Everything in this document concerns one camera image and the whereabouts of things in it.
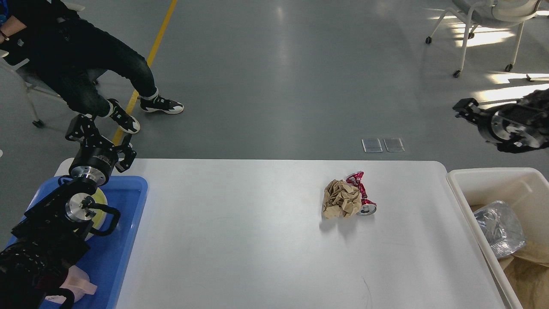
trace crumpled brown paper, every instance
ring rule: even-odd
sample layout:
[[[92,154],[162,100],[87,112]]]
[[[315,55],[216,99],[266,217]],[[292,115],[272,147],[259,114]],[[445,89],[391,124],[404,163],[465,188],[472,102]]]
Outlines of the crumpled brown paper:
[[[322,214],[325,218],[333,217],[349,218],[361,208],[360,191],[357,187],[350,186],[343,180],[332,180],[324,189],[324,203]]]
[[[528,240],[500,266],[524,309],[547,309],[549,304],[549,246]]]

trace white bin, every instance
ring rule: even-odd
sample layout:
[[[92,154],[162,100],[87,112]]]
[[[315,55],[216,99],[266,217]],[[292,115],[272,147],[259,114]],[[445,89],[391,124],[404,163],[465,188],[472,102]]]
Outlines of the white bin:
[[[453,170],[447,175],[486,261],[510,308],[522,309],[507,277],[473,216],[470,206],[496,200],[509,203],[528,240],[549,245],[549,183],[533,168],[475,168]]]

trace chair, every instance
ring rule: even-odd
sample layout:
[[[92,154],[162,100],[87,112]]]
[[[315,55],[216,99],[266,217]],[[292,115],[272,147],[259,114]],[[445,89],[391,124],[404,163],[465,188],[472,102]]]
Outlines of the chair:
[[[447,13],[452,13],[461,22],[465,23],[463,33],[463,46],[461,50],[461,66],[453,73],[457,78],[463,71],[467,40],[474,38],[474,31],[478,26],[490,28],[511,28],[518,25],[513,58],[505,67],[505,72],[510,72],[517,60],[518,46],[524,28],[524,22],[536,15],[541,0],[452,0],[460,9],[447,8],[436,22],[433,33],[425,39],[425,43],[431,44],[433,35]]]
[[[75,10],[77,12],[81,12],[85,9],[85,7],[78,5],[78,4],[72,4],[72,3],[66,3],[65,5],[71,9]],[[31,116],[32,116],[32,124],[36,126],[37,128],[44,127],[44,122],[40,120],[36,113],[36,108],[31,100],[31,97],[29,93],[35,92],[42,95],[46,95],[48,97],[53,97],[55,99],[61,100],[61,97],[57,93],[55,93],[50,87],[48,87],[37,75],[36,72],[32,66],[32,63],[27,62],[23,64],[21,67],[17,69],[13,69],[11,65],[16,65],[24,61],[24,59],[9,59],[9,53],[0,50],[0,56],[2,58],[5,58],[5,62],[0,62],[0,69],[3,69],[10,75],[12,75],[21,85],[21,88],[24,93],[24,100],[27,102],[27,104],[30,107]],[[97,84],[97,79],[103,75],[107,70],[105,69],[88,69],[88,77],[91,82],[94,84]]]

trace black and white sneaker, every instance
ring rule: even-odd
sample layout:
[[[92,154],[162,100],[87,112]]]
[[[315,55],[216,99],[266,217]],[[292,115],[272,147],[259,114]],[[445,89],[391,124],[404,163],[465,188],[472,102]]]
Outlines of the black and white sneaker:
[[[162,111],[166,114],[179,114],[183,112],[183,104],[157,95],[152,100],[141,98],[141,109],[147,113]]]
[[[111,104],[112,112],[109,117],[112,118],[120,129],[126,133],[135,134],[141,130],[141,125],[133,116],[130,116],[126,111],[118,104],[116,99],[108,99]]]

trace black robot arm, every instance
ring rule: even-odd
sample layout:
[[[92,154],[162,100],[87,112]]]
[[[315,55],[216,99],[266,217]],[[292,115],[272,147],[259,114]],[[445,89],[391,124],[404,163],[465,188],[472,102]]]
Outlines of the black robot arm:
[[[117,209],[96,203],[91,196],[109,181],[115,167],[123,172],[131,166],[136,156],[131,137],[114,146],[92,119],[79,115],[72,120],[66,138],[80,143],[69,169],[70,180],[60,182],[25,212],[25,219],[12,230],[16,242],[0,252],[1,309],[39,308],[48,295],[67,296],[60,308],[72,308],[72,292],[60,288],[68,269],[90,250],[85,242],[88,233],[111,234],[121,216]],[[93,228],[97,209],[112,215],[105,230]]]
[[[549,147],[549,90],[488,109],[481,109],[474,98],[464,98],[453,110],[457,118],[476,125],[480,135],[499,151],[521,153]]]

